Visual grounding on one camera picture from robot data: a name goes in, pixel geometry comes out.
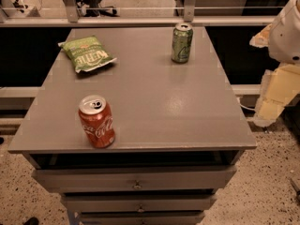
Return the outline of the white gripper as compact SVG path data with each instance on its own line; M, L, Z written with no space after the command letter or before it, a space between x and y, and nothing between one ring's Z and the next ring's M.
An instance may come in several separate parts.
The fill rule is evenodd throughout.
M262 76L260 96L255 106L253 122L269 127L284 108L300 93L300 10L299 0L289 0L272 24L253 36L253 47L268 47L271 58L284 62Z

